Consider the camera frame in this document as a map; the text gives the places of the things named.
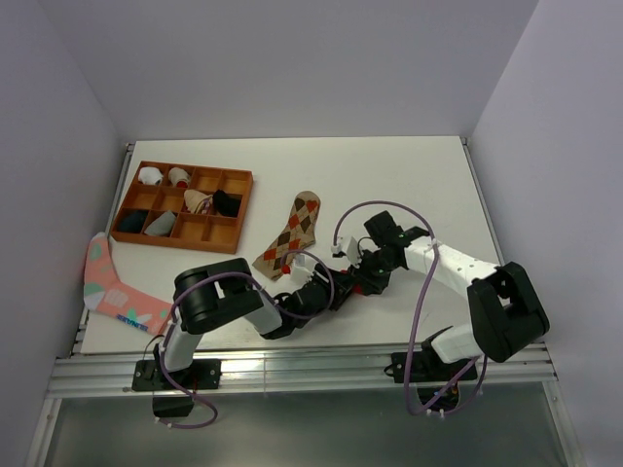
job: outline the brown argyle sock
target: brown argyle sock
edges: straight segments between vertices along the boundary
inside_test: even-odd
[[[253,262],[253,267],[267,278],[277,280],[282,276],[281,256],[288,250],[306,248],[315,243],[313,228],[320,210],[320,198],[313,192],[301,192],[294,198],[288,223],[271,246]],[[292,263],[294,255],[286,258]]]

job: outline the white wall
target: white wall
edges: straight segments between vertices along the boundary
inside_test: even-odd
[[[623,3],[541,0],[472,155],[505,259],[531,273],[585,455],[623,463]]]
[[[55,357],[81,311],[82,267],[104,225],[122,147],[33,0],[0,2],[0,462],[21,465]]]
[[[128,139],[471,133],[536,0],[40,0]]]

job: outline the wooden organizer box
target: wooden organizer box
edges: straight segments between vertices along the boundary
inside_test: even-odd
[[[142,167],[156,167],[163,173],[158,186],[144,185],[138,181]],[[189,188],[176,188],[168,180],[168,171],[174,167],[186,170],[191,176]],[[113,223],[111,235],[118,241],[142,245],[169,246],[189,250],[236,253],[242,230],[246,206],[249,203],[253,175],[246,170],[202,167],[179,163],[142,162],[136,169],[132,183]],[[184,192],[197,190],[212,195],[223,190],[232,198],[240,199],[238,216],[225,217],[216,212],[214,204],[207,214],[191,214],[184,203]],[[119,223],[136,210],[147,210],[149,214],[140,233],[117,231]],[[150,236],[145,229],[166,211],[177,216],[169,236]]]

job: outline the pink sock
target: pink sock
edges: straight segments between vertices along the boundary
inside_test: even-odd
[[[93,237],[85,266],[85,306],[151,335],[161,334],[171,304],[132,289],[119,280],[104,232]]]

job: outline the white table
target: white table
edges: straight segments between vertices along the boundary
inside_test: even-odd
[[[251,264],[284,227],[297,193],[311,190],[321,199],[316,244],[310,251],[330,267],[347,267],[331,258],[331,238],[341,215],[369,199],[389,199],[421,213],[444,243],[485,261],[497,262],[495,244],[460,140],[455,136],[292,138],[201,141],[140,141],[129,164],[122,197],[141,161],[179,162],[253,171],[255,179],[236,256]],[[384,210],[355,211],[341,234],[365,235],[363,222]],[[404,229],[418,225],[407,213],[390,208]],[[128,285],[171,302],[173,279],[180,272],[234,258],[115,242],[115,268]],[[287,277],[271,282],[254,276],[269,292],[296,288]],[[265,341],[243,319],[206,334],[199,349],[275,349],[327,345],[404,343],[409,337],[423,276],[398,270],[381,296],[348,299],[290,337]],[[469,319],[467,303],[433,282],[426,297],[418,341]],[[142,351],[151,336],[115,319],[91,312],[83,353]]]

